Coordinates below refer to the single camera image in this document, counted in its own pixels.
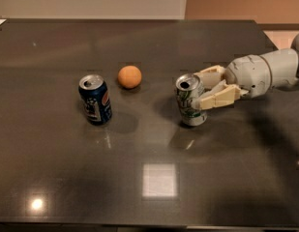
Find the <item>table top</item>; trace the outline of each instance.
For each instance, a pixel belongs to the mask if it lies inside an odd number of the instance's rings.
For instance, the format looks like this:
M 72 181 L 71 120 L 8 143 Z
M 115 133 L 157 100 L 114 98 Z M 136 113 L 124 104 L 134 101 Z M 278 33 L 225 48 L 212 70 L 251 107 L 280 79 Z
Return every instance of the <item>table top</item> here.
M 0 27 L 0 222 L 299 227 L 299 91 L 181 123 L 174 82 L 275 50 L 253 21 L 8 20 Z M 122 89 L 118 71 L 141 69 Z M 88 123 L 79 80 L 113 117 Z

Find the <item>can lid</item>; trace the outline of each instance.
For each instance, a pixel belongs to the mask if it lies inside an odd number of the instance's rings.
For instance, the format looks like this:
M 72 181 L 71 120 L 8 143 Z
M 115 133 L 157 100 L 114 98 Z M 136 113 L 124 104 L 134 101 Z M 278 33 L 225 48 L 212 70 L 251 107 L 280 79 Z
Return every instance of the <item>can lid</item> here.
M 81 78 L 79 87 L 84 90 L 95 90 L 102 86 L 104 79 L 97 74 L 89 74 Z
M 196 74 L 186 73 L 184 75 L 181 75 L 176 80 L 176 88 L 182 91 L 194 90 L 195 88 L 197 88 L 199 82 L 200 79 Z

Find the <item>robotic hand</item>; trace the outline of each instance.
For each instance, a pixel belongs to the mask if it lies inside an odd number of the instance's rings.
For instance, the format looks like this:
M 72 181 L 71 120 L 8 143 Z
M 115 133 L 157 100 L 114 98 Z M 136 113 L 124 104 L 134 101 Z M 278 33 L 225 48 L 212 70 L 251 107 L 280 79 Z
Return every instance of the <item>robotic hand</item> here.
M 208 90 L 192 101 L 191 107 L 196 110 L 258 97 L 273 88 L 292 90 L 299 85 L 299 34 L 291 48 L 248 55 L 233 60 L 226 68 L 214 66 L 195 74 Z

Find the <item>can label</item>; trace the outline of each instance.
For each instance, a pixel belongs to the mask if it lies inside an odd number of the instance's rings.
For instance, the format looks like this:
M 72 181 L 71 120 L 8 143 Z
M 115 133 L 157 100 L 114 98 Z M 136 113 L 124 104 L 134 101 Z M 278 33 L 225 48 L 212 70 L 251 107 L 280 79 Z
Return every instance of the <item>can label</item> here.
M 176 97 L 183 123 L 198 126 L 205 122 L 207 113 L 191 107 L 193 99 L 197 99 L 205 91 L 197 75 L 184 74 L 176 81 Z
M 106 123 L 112 116 L 107 86 L 99 75 L 84 76 L 79 82 L 79 93 L 87 118 L 97 124 Z

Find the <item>silver can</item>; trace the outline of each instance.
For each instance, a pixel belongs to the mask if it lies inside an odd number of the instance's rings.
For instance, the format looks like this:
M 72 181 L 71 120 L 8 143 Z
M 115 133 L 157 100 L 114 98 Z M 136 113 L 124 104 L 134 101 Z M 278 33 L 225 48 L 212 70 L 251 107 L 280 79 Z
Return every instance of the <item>silver can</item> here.
M 192 73 L 181 75 L 176 80 L 176 97 L 183 123 L 188 126 L 198 126 L 207 119 L 206 111 L 195 110 L 191 107 L 193 99 L 205 92 L 200 78 Z

